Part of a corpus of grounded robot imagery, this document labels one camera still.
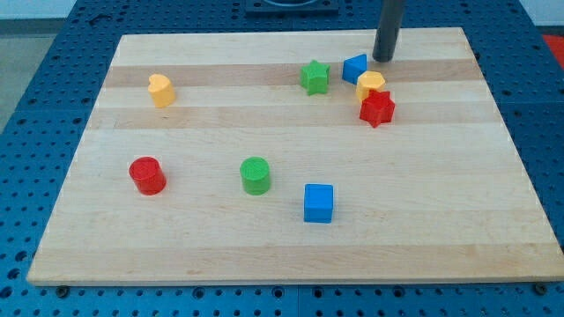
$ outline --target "plastic block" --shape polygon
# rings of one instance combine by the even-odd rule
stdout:
[[[390,99],[390,92],[370,91],[362,101],[360,118],[376,128],[380,123],[391,122],[396,104]]]
[[[271,174],[264,158],[251,157],[241,163],[243,189],[250,195],[262,195],[271,188]]]
[[[306,184],[303,211],[305,222],[330,223],[333,217],[333,186]]]
[[[138,158],[131,163],[130,176],[143,195],[158,194],[167,185],[159,161],[151,157]]]
[[[368,92],[371,90],[376,90],[378,92],[383,92],[386,85],[386,80],[381,73],[377,71],[365,71],[359,76],[359,80],[356,84],[356,96],[359,101],[362,102],[366,97],[368,97]]]
[[[359,76],[368,69],[366,54],[346,59],[343,62],[343,80],[356,85]]]
[[[306,88],[308,96],[314,93],[327,93],[329,70],[329,65],[319,63],[316,60],[301,68],[300,85]]]
[[[152,74],[149,77],[148,91],[155,107],[166,107],[176,100],[173,84],[164,75]]]

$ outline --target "blue pegboard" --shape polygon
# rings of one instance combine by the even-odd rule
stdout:
[[[374,28],[380,5],[250,18],[242,0],[78,0],[0,136],[0,316],[563,316],[564,283],[72,287],[59,298],[26,282],[123,34]],[[408,2],[404,27],[431,26],[464,29],[563,244],[563,71],[517,0]]]

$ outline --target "metal rod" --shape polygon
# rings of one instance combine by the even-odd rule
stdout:
[[[380,23],[372,57],[381,63],[391,61],[396,49],[397,34],[404,17],[405,0],[382,0]]]

